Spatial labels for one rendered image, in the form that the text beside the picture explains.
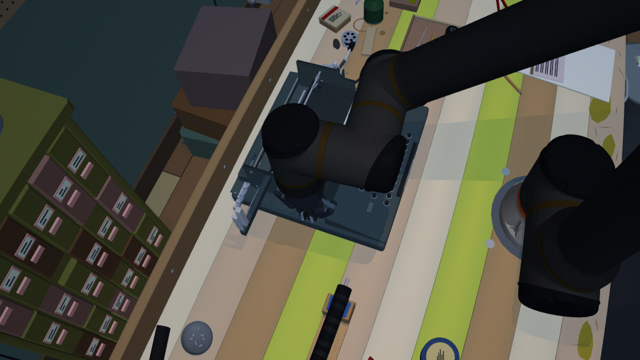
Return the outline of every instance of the round disc with holes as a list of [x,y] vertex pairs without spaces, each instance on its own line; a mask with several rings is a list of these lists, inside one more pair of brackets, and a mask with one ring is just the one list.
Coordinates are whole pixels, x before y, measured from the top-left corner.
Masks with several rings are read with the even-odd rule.
[[191,355],[200,355],[211,347],[213,332],[203,322],[192,322],[185,326],[180,337],[184,351]]
[[354,46],[358,45],[358,33],[355,31],[343,32],[340,39],[342,40],[342,46],[344,47],[348,47],[352,42],[356,43]]

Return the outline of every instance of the dark teal floor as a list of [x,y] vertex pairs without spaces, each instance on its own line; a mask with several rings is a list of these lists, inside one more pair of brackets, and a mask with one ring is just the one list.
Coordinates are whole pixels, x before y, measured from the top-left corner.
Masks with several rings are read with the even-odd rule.
[[214,1],[26,0],[0,29],[0,78],[69,99],[133,185],[172,119],[173,67],[203,5]]

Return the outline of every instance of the gray round knob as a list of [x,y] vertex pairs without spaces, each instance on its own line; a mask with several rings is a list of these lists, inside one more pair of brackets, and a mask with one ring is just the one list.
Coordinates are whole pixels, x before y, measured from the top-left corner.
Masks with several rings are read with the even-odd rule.
[[180,341],[184,351],[191,355],[200,355],[211,347],[213,332],[206,323],[192,322],[182,331]]

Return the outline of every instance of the red stripe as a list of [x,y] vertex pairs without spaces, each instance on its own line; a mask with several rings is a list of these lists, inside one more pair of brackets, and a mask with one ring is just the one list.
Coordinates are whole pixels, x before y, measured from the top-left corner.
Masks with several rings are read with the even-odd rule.
[[333,9],[331,9],[328,13],[326,13],[326,14],[322,17],[322,19],[323,19],[323,20],[325,20],[326,18],[328,18],[328,17],[329,17],[329,15],[333,14],[333,12],[334,12],[335,10],[338,10],[338,6],[334,6],[334,7],[333,7]]

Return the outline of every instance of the green drawer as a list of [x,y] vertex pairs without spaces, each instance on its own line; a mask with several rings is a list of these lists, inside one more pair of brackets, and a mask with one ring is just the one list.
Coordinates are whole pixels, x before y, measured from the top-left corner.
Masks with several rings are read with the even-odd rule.
[[[69,166],[75,160],[78,150],[82,150],[85,153],[85,157],[80,161],[80,164],[74,173]],[[88,154],[87,149],[80,146],[78,141],[67,129],[63,128],[62,131],[60,131],[60,134],[49,148],[49,151],[47,151],[47,155],[55,160],[66,173],[73,177],[74,180],[89,193],[89,195],[93,198],[98,197],[102,186],[109,176],[100,166],[98,166],[95,159]],[[82,173],[89,163],[91,163],[93,167],[88,172],[86,179],[83,179]]]
[[69,325],[60,319],[36,311],[35,317],[27,330],[24,338],[40,345],[55,348],[56,350],[73,354],[83,331]]
[[[109,323],[107,324],[104,332],[102,332],[103,325],[105,324],[105,319],[107,316],[110,316],[111,319],[109,320]],[[124,325],[126,323],[127,320],[114,316],[112,313],[108,313],[107,311],[99,307],[95,307],[93,309],[93,314],[89,318],[89,321],[87,322],[85,328],[91,332],[94,332],[95,334],[100,334],[100,336],[102,336],[103,338],[118,341],[118,338],[120,337],[122,329],[124,329]]]
[[[102,226],[104,225],[105,220],[109,217],[112,221],[111,225],[107,228],[104,233],[104,237],[100,238],[99,231],[102,230]],[[127,241],[129,240],[129,232],[125,230],[122,225],[116,222],[116,219],[111,215],[107,214],[100,205],[96,205],[96,207],[89,215],[89,219],[84,223],[84,228],[87,229],[89,233],[93,235],[94,238],[100,240],[101,243],[105,244],[109,249],[111,249],[116,254],[122,254],[125,245],[127,245]],[[114,228],[117,228],[117,232],[113,236],[112,240],[109,240],[111,234],[113,233]]]
[[[80,227],[73,220],[45,200],[29,185],[24,186],[18,199],[9,210],[9,214],[28,230],[33,231],[36,236],[58,245],[64,251],[69,249],[80,231]],[[46,222],[44,222],[46,218],[40,220],[41,216],[45,214],[49,217]]]
[[[129,270],[133,271],[133,275],[129,275]],[[124,260],[120,262],[120,266],[118,266],[115,274],[113,274],[112,280],[117,282],[121,288],[125,289],[127,293],[136,299],[140,297],[142,289],[147,284],[147,278]]]
[[[95,276],[95,280],[93,280],[93,284],[90,286],[88,291],[83,292],[85,285],[87,285],[87,282],[89,281],[90,275]],[[102,289],[96,297],[93,294],[100,283],[102,283]],[[108,281],[99,274],[92,272],[89,268],[80,264],[80,262],[74,258],[69,258],[69,261],[58,280],[58,284],[63,288],[73,291],[74,294],[82,299],[93,304],[98,304],[105,309],[109,308],[109,303],[113,298],[113,294],[118,289],[111,281]]]
[[49,291],[50,284],[48,281],[1,256],[0,276],[4,279],[0,288],[2,296],[35,309],[40,306],[45,295],[47,295],[47,291]]
[[[156,233],[153,236],[153,239],[150,239],[154,228],[156,229]],[[151,252],[153,252],[157,256],[159,256],[160,253],[162,253],[162,250],[164,249],[164,246],[166,245],[167,240],[169,240],[169,236],[167,236],[167,234],[164,231],[160,230],[160,227],[157,226],[157,224],[154,223],[154,221],[151,220],[151,217],[148,216],[147,214],[145,214],[145,216],[142,218],[142,221],[138,226],[138,230],[134,233],[134,235],[140,241],[142,241],[147,246],[147,248],[151,250]]]

